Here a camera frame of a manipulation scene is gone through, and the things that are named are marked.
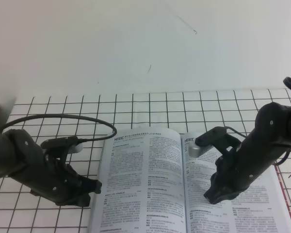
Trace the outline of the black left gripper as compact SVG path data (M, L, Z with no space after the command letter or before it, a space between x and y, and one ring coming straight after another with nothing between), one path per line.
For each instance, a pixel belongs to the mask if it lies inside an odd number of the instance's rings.
M31 190L56 205L88 207L89 193L101 193L102 182L79 175L66 163L67 151L44 152L31 136L16 136L13 143L19 169L9 174Z

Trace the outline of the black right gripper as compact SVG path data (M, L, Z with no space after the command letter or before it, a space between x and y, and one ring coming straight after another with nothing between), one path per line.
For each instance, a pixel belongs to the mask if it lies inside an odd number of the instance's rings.
M239 141L225 127L215 127L210 130L210 140L222 154L215 162L210 188L203 195L210 204L234 199L235 194L245 191L289 148L256 128Z

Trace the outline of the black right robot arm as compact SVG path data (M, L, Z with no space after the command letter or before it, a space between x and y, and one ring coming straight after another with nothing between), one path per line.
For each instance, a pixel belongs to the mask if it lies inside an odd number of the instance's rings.
M221 153L204 197L211 204L232 200L291 150L291 106L276 102L264 105L254 129L243 141L229 135L225 127L215 127L195 142L199 147L213 146Z

